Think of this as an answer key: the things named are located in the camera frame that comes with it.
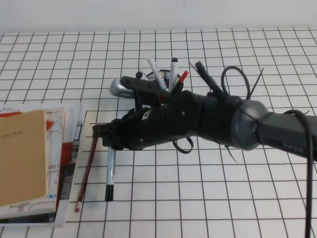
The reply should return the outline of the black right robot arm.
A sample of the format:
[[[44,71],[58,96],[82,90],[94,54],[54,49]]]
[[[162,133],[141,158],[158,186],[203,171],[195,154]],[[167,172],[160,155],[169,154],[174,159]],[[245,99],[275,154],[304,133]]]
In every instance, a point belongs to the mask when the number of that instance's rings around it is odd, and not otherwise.
[[[142,150],[197,136],[220,145],[253,150],[270,146],[303,158],[317,158],[317,119],[292,111],[269,112],[258,101],[223,99],[182,91],[165,105],[130,110],[121,119],[93,127],[93,137],[115,150]]]

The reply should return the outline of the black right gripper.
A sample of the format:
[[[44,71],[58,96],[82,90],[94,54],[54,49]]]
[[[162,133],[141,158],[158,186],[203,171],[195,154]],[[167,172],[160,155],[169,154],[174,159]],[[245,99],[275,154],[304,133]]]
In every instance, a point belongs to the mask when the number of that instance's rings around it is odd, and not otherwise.
[[[142,109],[124,118],[92,127],[93,138],[115,150],[143,150],[185,137],[198,135],[204,97],[189,91],[173,96],[168,104]]]

